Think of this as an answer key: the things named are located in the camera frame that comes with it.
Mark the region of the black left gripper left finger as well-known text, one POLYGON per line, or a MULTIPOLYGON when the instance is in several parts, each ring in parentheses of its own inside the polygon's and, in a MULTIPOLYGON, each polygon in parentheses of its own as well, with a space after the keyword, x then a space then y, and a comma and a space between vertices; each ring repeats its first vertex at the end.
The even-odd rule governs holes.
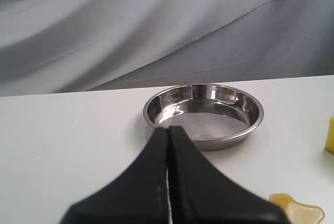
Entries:
POLYGON ((156 128, 133 163, 110 184, 71 205, 62 223, 168 223, 165 128, 156 128))

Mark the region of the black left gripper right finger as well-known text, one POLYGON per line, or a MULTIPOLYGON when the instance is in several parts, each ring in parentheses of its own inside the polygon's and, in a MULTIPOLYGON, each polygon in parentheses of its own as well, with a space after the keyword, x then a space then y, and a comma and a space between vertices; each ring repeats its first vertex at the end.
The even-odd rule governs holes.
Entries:
POLYGON ((168 129, 168 181, 173 223, 288 223, 278 206, 214 167, 180 126, 168 129))

